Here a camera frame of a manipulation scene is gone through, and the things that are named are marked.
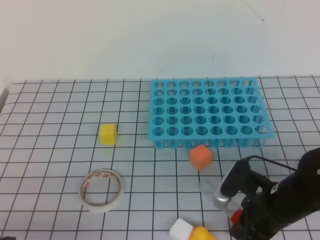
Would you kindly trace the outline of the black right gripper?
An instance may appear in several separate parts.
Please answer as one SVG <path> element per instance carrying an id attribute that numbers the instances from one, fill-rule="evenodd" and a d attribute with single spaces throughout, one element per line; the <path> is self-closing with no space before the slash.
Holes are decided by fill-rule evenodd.
<path id="1" fill-rule="evenodd" d="M 251 157 L 238 160 L 224 176 L 221 193 L 246 195 L 230 234 L 237 240 L 270 240 L 281 229 L 320 209 L 320 150 L 312 149 L 280 182 L 251 169 Z"/>

